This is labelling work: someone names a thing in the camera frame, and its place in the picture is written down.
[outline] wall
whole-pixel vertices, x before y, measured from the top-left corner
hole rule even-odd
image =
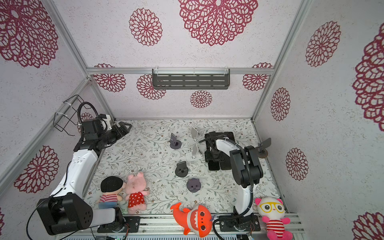
[[[0,174],[84,78],[40,2],[2,8]]]
[[[99,114],[105,113],[90,86],[80,96],[84,101],[92,103]],[[79,102],[75,102],[73,106],[77,109],[78,105]],[[72,109],[67,112],[69,116],[73,113]],[[94,112],[83,107],[82,116],[83,119],[89,119],[94,117]],[[66,118],[62,118],[59,124],[64,126],[65,122]],[[49,197],[63,178],[80,135],[78,127],[71,123],[65,129],[75,136],[52,128],[41,143],[41,148],[30,157],[31,161],[26,169],[0,198],[1,239],[26,239],[26,222],[37,202]],[[37,212],[31,218],[28,229],[32,239],[50,239]]]
[[[256,121],[309,239],[384,237],[383,9],[315,1]]]
[[[55,1],[89,67],[273,67],[300,0],[197,2]],[[95,79],[118,118],[249,118],[268,77],[200,92],[154,90],[150,75]]]

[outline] pig ear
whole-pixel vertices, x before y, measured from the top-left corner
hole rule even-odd
[[[256,203],[256,205],[259,205],[259,203],[262,201],[262,199],[261,198],[256,198],[255,199],[255,203]]]

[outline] blue pants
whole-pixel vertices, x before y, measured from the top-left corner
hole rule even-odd
[[[99,203],[99,209],[110,209],[117,206],[118,206],[118,202],[100,202]]]

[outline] red floral medallion pattern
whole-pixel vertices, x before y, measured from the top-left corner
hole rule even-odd
[[[353,221],[353,240],[381,240],[384,239],[384,216],[376,212],[366,212]]]
[[[212,95],[204,90],[199,90],[191,95],[191,103],[196,108],[205,108],[208,107],[212,102]]]
[[[337,49],[340,41],[340,26],[330,21],[319,27],[311,37],[306,49],[308,65],[317,67],[327,62]]]
[[[200,43],[223,45],[252,21],[257,0],[179,0],[184,28]]]
[[[384,23],[379,34],[364,48],[364,56],[355,67],[355,103],[364,110],[364,118],[378,123],[384,131]]]
[[[1,236],[1,230],[3,230],[3,226],[4,226],[4,214],[1,212],[1,208],[0,208],[0,236]]]
[[[43,146],[14,182],[21,192],[37,193],[49,186],[57,174],[59,159],[49,146]]]
[[[303,180],[308,174],[308,161],[304,153],[292,148],[286,156],[285,165],[289,174],[296,180]]]
[[[0,52],[23,67],[49,65],[58,35],[39,0],[0,2]]]
[[[148,99],[155,100],[162,98],[167,92],[166,90],[156,90],[153,88],[151,74],[140,76],[136,84],[139,93]]]
[[[90,113],[82,113],[80,115],[81,119],[84,121],[84,120],[88,120],[88,119],[92,119],[93,116],[90,114]],[[81,127],[79,125],[77,125],[77,129],[79,130],[79,133],[81,133]]]
[[[129,28],[133,37],[141,44],[153,46],[160,41],[163,34],[161,23],[156,15],[148,9],[136,9],[129,19]]]
[[[270,63],[259,63],[253,66],[253,68],[272,68]],[[251,91],[257,91],[263,89],[269,76],[267,74],[246,74],[243,76],[243,85],[246,89]]]
[[[114,68],[109,64],[97,64],[96,68]],[[125,88],[125,78],[123,74],[94,74],[93,78],[98,85],[110,92],[120,92]]]
[[[283,120],[291,107],[291,100],[287,89],[279,88],[272,96],[271,113],[276,121]]]

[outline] stuffed animal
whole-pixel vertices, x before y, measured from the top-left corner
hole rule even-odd
[[[144,178],[144,173],[138,172],[136,176],[129,175],[125,187],[127,196],[125,200],[128,201],[128,213],[134,214],[137,210],[144,211],[147,209],[145,205],[144,196],[149,194],[149,191],[144,191],[147,187],[147,182]]]
[[[284,224],[289,224],[291,220],[285,216],[283,201],[265,197],[255,200],[257,211],[262,216],[262,221],[266,223],[266,235],[270,240],[291,240],[293,235],[286,231]]]
[[[198,205],[192,210],[183,209],[180,211],[181,202],[171,206],[173,217],[176,222],[184,228],[184,235],[191,230],[199,237],[207,236],[212,229],[212,216],[209,210],[202,205]]]
[[[113,208],[118,206],[118,201],[122,201],[118,194],[125,188],[125,182],[119,177],[110,176],[101,181],[100,188],[103,195],[98,202],[99,209]]]

